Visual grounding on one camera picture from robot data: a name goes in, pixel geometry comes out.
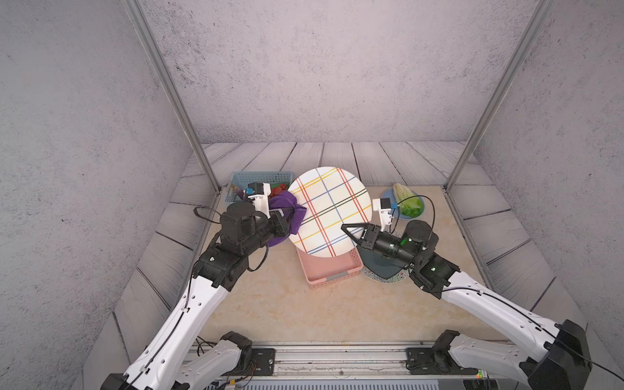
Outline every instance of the lettuce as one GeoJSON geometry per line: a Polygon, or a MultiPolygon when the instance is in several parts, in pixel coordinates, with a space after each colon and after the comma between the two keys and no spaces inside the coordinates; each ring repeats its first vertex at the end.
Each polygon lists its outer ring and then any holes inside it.
{"type": "MultiPolygon", "coordinates": [[[[409,188],[405,187],[403,184],[397,183],[392,186],[394,192],[394,198],[396,199],[396,203],[407,199],[409,197],[415,196],[415,193],[412,192],[409,188]]],[[[399,205],[399,211],[401,214],[406,215],[410,218],[416,218],[424,209],[424,205],[422,204],[422,200],[420,198],[411,198],[407,199],[405,202],[399,205]]]]}

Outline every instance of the wooden floor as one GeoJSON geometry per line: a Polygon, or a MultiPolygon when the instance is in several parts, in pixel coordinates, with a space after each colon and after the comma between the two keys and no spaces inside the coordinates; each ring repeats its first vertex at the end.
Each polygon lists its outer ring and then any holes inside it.
{"type": "MultiPolygon", "coordinates": [[[[367,186],[380,186],[397,182],[443,185],[464,143],[277,142],[203,147],[223,186],[239,170],[287,170],[296,177],[320,166],[341,167],[367,186]]],[[[619,370],[476,158],[471,157],[451,195],[498,292],[555,321],[568,318],[585,326],[592,358],[619,370]]],[[[212,205],[215,197],[197,158],[191,156],[136,272],[106,322],[74,389],[98,389],[108,373],[123,372],[156,334],[175,304],[204,226],[193,209],[196,205],[212,205]]],[[[586,389],[622,388],[599,368],[594,368],[586,386],[586,389]]]]}

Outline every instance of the metal frame pole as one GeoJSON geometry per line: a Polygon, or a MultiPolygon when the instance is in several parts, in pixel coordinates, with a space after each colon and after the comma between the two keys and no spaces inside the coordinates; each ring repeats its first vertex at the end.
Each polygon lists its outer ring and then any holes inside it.
{"type": "Polygon", "coordinates": [[[514,76],[518,73],[520,66],[524,62],[524,59],[527,57],[527,54],[531,50],[533,43],[537,39],[542,27],[548,20],[548,17],[555,5],[557,0],[540,0],[535,8],[535,12],[533,12],[533,16],[529,21],[529,25],[527,26],[524,34],[520,38],[520,41],[515,47],[514,53],[511,55],[511,58],[507,62],[505,66],[505,70],[499,79],[499,83],[494,88],[492,95],[490,96],[490,100],[488,101],[483,113],[481,113],[481,117],[477,121],[472,133],[470,133],[470,137],[468,137],[468,141],[466,142],[466,146],[464,150],[459,155],[459,160],[455,164],[453,168],[453,172],[451,176],[447,180],[444,188],[448,193],[451,192],[451,189],[457,182],[459,175],[462,173],[468,159],[477,148],[479,141],[481,141],[481,137],[485,133],[487,126],[492,120],[496,110],[499,108],[500,103],[502,102],[505,94],[509,90],[509,87],[514,80],[514,76]]]}
{"type": "Polygon", "coordinates": [[[180,94],[178,90],[175,88],[173,84],[173,80],[169,71],[167,70],[167,66],[165,65],[164,60],[162,59],[162,55],[154,41],[154,36],[150,31],[149,26],[147,25],[147,20],[145,19],[145,15],[141,10],[139,2],[137,0],[124,0],[124,6],[126,11],[128,12],[128,16],[130,20],[132,20],[132,24],[134,24],[135,30],[139,35],[139,39],[147,52],[152,65],[154,66],[154,70],[158,74],[158,78],[160,79],[160,83],[162,84],[173,109],[175,110],[176,115],[178,116],[178,120],[180,121],[180,125],[182,126],[182,130],[187,135],[188,142],[191,144],[191,148],[195,152],[197,156],[197,160],[199,164],[202,166],[204,173],[208,177],[208,181],[212,188],[216,191],[220,191],[219,182],[215,177],[215,173],[212,171],[210,164],[208,163],[208,159],[206,158],[206,154],[203,151],[202,145],[197,139],[197,133],[195,133],[195,128],[193,127],[193,123],[188,116],[187,110],[182,103],[182,99],[180,98],[180,94]]]}

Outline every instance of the table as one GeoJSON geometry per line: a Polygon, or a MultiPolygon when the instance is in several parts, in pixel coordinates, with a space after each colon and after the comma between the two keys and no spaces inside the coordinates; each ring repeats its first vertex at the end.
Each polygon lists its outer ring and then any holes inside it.
{"type": "MultiPolygon", "coordinates": [[[[436,204],[436,252],[459,265],[482,283],[441,187],[410,187],[436,204]]],[[[371,198],[388,187],[368,187],[371,198]]],[[[425,200],[419,218],[431,222],[431,205],[425,200]]],[[[224,211],[221,199],[218,210],[224,211]]],[[[373,213],[373,223],[379,218],[373,213]]],[[[402,231],[406,221],[397,227],[402,231]]],[[[211,227],[208,240],[218,231],[211,227]]],[[[264,249],[250,257],[255,267],[264,249]]],[[[504,340],[503,335],[463,309],[423,293],[411,280],[379,283],[364,275],[311,290],[303,275],[295,246],[289,240],[270,248],[265,264],[240,277],[232,292],[212,314],[200,336],[218,340],[236,331],[254,343],[349,343],[380,341],[435,341],[445,330],[470,337],[504,340]]]]}

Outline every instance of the pink plastic basket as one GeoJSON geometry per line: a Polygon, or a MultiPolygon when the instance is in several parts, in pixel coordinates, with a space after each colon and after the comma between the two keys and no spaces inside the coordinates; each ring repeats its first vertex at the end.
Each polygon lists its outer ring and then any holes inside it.
{"type": "Polygon", "coordinates": [[[326,286],[355,276],[364,266],[357,248],[336,257],[312,256],[299,249],[297,254],[310,288],[326,286]]]}

